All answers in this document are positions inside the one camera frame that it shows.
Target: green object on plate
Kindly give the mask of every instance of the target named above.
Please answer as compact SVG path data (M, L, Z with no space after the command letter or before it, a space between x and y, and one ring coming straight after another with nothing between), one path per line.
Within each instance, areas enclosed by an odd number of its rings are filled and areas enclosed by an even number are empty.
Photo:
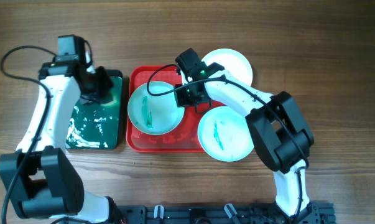
M114 87L102 104L75 104L68 128L66 148L114 149L118 140L123 79L111 77Z

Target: wooden surface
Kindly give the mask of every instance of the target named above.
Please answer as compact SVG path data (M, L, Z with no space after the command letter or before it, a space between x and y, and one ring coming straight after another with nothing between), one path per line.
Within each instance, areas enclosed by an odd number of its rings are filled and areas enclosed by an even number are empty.
M338 223L375 223L375 1L124 1L0 4L0 58L19 45L56 51L57 36L90 41L97 65L129 76L231 48L254 65L254 86L292 94L315 136L307 171L311 200L335 204ZM11 73L36 77L50 57L12 55ZM0 155L13 152L34 110L37 86L0 73ZM255 153L234 163L206 154L71 151L85 189L118 205L272 202L272 172ZM0 210L5 190L0 180ZM9 207L9 223L20 220Z

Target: tray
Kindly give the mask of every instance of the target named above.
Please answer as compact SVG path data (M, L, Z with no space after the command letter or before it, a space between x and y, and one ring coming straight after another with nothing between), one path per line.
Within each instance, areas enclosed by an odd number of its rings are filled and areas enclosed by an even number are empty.
M137 67L129 81L129 97L139 86L147 83L149 77L162 65L143 65ZM176 74L175 68L169 67L157 73L152 81L163 81L171 85L181 84L182 78ZM213 101L212 108L223 106ZM198 111L204 111L209 104L199 105ZM131 120L127 119L126 142L137 152L204 152L197 136L198 124L203 114L195 112L194 107L185 108L185 114L180 124L171 132L160 136L144 134L136 129Z

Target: wooden table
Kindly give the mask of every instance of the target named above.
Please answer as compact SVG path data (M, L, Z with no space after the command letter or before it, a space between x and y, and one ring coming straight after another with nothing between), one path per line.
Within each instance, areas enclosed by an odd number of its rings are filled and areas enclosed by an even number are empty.
M375 222L375 1L41 2L0 4L0 58L19 45L56 51L58 35L76 34L90 41L97 65L129 76L139 65L172 63L189 47L201 57L235 49L253 64L254 87L292 94L312 129L310 199L334 203L338 223ZM24 50L6 67L35 78L49 60ZM36 85L0 73L0 155L22 139L36 99ZM224 163L206 154L138 154L123 141L68 158L86 190L118 205L275 197L272 172L255 153ZM4 195L0 180L0 210ZM18 219L12 206L8 220L43 222Z

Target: light blue plate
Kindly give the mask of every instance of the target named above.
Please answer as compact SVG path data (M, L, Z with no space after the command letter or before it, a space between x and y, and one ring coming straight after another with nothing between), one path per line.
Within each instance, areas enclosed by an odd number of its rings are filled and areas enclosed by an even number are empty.
M152 93L163 93L174 86L166 82L150 82ZM183 119L185 108L178 108L174 93L151 96L147 84L139 86L127 104L131 123L141 132L152 135L165 134L176 128Z
M220 161L238 161L254 149L245 118L228 106L207 112L198 124L197 133L205 152Z

